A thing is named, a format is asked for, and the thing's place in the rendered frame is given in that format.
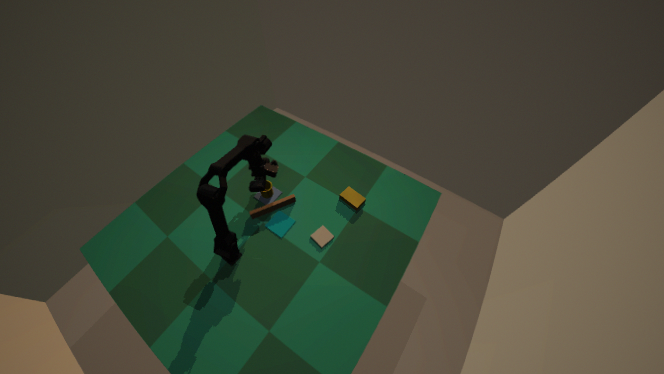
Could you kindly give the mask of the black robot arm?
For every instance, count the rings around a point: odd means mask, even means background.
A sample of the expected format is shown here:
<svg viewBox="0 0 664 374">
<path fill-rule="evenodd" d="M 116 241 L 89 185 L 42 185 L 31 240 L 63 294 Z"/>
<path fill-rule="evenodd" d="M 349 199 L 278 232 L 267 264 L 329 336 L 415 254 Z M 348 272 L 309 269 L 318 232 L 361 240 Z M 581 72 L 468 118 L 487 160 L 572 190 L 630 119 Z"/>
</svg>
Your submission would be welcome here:
<svg viewBox="0 0 664 374">
<path fill-rule="evenodd" d="M 227 191 L 227 173 L 241 160 L 248 161 L 251 166 L 261 164 L 261 155 L 267 153 L 271 146 L 272 142 L 266 135 L 261 135 L 260 138 L 257 138 L 244 134 L 238 140 L 236 147 L 210 165 L 208 172 L 199 182 L 197 197 L 199 202 L 207 209 L 216 233 L 216 237 L 214 238 L 214 253 L 224 259 L 230 266 L 233 266 L 242 254 L 238 250 L 236 234 L 228 230 L 223 210 Z M 271 163 L 267 163 L 265 160 L 261 176 L 265 176 L 266 174 L 275 178 L 277 169 L 277 160 L 273 160 Z M 208 184 L 214 175 L 219 176 L 220 188 Z"/>
</svg>

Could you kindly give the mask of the orange rectangular block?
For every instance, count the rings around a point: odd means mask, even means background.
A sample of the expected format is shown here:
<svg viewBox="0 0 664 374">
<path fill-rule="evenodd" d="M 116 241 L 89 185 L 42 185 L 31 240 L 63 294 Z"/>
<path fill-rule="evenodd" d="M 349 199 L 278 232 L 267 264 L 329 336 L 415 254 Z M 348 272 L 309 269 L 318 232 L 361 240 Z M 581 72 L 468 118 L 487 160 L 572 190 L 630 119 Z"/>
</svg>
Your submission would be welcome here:
<svg viewBox="0 0 664 374">
<path fill-rule="evenodd" d="M 351 206 L 354 210 L 358 210 L 366 201 L 366 198 L 360 195 L 358 192 L 353 190 L 351 187 L 347 187 L 339 196 L 341 200 Z"/>
</svg>

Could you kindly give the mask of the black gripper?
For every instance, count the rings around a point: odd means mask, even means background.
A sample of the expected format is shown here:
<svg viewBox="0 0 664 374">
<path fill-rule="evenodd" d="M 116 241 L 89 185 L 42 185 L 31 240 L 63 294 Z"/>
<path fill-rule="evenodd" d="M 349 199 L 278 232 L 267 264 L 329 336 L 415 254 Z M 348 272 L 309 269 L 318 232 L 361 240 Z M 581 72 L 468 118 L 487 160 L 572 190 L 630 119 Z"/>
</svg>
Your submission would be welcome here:
<svg viewBox="0 0 664 374">
<path fill-rule="evenodd" d="M 263 192 L 265 191 L 265 186 L 266 186 L 266 174 L 265 176 L 261 176 L 261 171 L 263 169 L 264 161 L 266 160 L 267 163 L 270 162 L 269 158 L 267 157 L 262 157 L 262 162 L 261 164 L 257 166 L 251 166 L 249 165 L 249 169 L 251 169 L 251 176 L 255 176 L 254 180 L 256 181 L 251 181 L 250 182 L 250 192 Z"/>
</svg>

